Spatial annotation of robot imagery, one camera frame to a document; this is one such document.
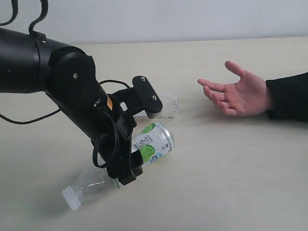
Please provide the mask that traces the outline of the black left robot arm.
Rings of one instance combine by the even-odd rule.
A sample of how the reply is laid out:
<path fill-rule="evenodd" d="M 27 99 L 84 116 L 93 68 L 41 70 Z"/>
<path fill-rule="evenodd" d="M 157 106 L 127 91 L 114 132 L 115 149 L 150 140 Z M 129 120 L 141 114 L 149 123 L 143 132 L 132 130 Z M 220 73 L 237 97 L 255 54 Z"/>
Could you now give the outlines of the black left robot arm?
<path fill-rule="evenodd" d="M 141 155 L 131 150 L 134 115 L 144 109 L 138 88 L 106 93 L 96 79 L 94 59 L 81 49 L 2 29 L 0 90 L 46 93 L 90 138 L 95 166 L 101 156 L 102 168 L 124 185 L 142 173 Z"/>

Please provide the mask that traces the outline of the person's open bare hand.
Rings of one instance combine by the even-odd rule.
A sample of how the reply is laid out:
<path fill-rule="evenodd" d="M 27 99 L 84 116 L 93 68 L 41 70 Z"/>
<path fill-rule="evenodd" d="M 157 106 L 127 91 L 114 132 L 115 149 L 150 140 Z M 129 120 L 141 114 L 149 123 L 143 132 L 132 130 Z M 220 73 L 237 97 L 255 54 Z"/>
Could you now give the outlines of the person's open bare hand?
<path fill-rule="evenodd" d="M 214 107 L 227 116 L 255 116 L 274 108 L 274 102 L 265 80 L 243 69 L 238 64 L 226 61 L 228 71 L 240 79 L 236 83 L 222 84 L 198 79 L 204 95 Z"/>

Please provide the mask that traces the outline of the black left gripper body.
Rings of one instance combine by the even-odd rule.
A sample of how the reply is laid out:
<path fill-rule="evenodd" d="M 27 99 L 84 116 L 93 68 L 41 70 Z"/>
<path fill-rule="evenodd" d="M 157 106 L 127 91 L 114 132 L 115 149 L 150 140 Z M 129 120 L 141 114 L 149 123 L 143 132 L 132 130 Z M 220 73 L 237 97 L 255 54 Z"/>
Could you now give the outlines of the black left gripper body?
<path fill-rule="evenodd" d="M 124 102 L 128 109 L 123 111 Z M 120 159 L 133 153 L 132 132 L 137 123 L 137 93 L 117 91 L 101 93 L 91 106 L 91 116 L 98 131 L 92 140 L 92 161 L 96 167 L 106 168 L 111 178 L 118 178 Z"/>

